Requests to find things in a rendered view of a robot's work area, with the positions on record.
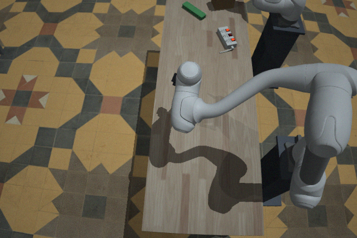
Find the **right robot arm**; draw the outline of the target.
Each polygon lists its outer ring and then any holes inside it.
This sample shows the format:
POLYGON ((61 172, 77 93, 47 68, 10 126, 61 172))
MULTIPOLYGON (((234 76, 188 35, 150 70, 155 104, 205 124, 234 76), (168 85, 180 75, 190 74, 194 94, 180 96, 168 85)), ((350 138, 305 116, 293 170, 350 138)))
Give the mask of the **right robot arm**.
POLYGON ((261 11, 276 13, 278 26, 299 29, 297 20, 306 5, 306 0, 252 0, 252 4, 261 11))

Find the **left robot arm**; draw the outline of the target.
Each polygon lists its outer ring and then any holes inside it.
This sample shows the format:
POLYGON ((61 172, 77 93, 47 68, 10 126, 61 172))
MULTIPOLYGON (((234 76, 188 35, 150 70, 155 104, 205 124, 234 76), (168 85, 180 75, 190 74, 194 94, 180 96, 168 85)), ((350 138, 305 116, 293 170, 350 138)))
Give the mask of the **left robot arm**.
POLYGON ((284 146, 287 171, 293 172, 292 203, 304 209, 316 207, 326 183, 328 162, 343 152, 350 139, 351 97, 357 94, 357 70, 330 63, 271 69, 254 76, 213 104, 199 98, 201 77, 200 66, 191 61, 183 62, 174 73, 171 124, 176 131, 189 133, 196 123, 221 116, 267 88, 310 93, 305 136, 297 135, 296 143, 285 142, 284 146))

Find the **green long box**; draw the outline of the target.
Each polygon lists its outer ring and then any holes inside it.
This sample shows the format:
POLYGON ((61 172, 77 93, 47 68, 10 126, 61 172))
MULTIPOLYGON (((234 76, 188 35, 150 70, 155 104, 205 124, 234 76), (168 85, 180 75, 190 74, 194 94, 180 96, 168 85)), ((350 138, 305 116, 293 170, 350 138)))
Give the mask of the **green long box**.
POLYGON ((183 3, 182 7, 200 20, 203 20, 206 17, 206 14, 203 11, 196 8, 188 1, 183 3))

